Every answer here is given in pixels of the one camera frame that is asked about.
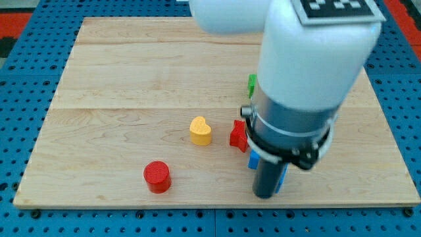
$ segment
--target wooden board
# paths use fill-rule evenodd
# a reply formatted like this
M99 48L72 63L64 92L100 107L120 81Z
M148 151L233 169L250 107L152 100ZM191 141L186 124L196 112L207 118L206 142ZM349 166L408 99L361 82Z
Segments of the wooden board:
M219 38L191 18L86 18L14 204L23 209L412 206L418 193L361 72L332 148L310 172L290 166L281 192L253 195L248 155L228 145L260 35ZM189 141L205 116L207 147ZM152 194L146 164L169 164Z

